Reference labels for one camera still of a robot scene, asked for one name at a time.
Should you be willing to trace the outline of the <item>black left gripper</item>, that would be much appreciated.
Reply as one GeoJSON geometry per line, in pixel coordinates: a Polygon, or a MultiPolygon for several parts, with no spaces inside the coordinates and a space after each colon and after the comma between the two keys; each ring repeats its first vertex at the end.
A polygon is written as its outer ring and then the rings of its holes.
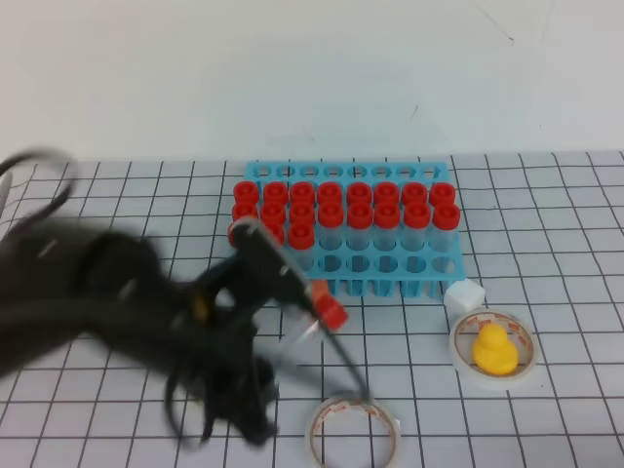
{"type": "MultiPolygon", "coordinates": [[[[237,253],[188,285],[191,312],[176,327],[194,332],[196,341],[175,362],[165,387],[165,417],[176,437],[184,438],[176,418],[174,393],[179,384],[203,404],[200,443],[213,435],[215,422],[231,423],[250,445],[262,447],[277,434],[267,406],[279,396],[270,362],[254,352],[254,314],[268,298],[312,312],[311,285],[291,256],[257,218],[233,222],[237,253]]],[[[318,329],[356,383],[354,400],[369,404],[366,377],[327,322],[318,329]]]]}

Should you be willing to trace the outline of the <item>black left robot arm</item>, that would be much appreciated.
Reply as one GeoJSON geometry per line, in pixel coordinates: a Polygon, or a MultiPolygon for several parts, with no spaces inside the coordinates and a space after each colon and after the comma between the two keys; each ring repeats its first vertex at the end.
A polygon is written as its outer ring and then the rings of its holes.
{"type": "Polygon", "coordinates": [[[163,272],[151,243],[62,219],[27,219],[1,242],[1,371],[5,374],[86,333],[166,377],[164,412],[176,437],[177,389],[204,411],[201,438],[219,420],[250,444],[274,437],[268,405],[276,353],[254,351],[255,313],[274,301],[298,308],[330,343],[322,301],[257,220],[231,227],[233,255],[195,280],[163,272]]]}

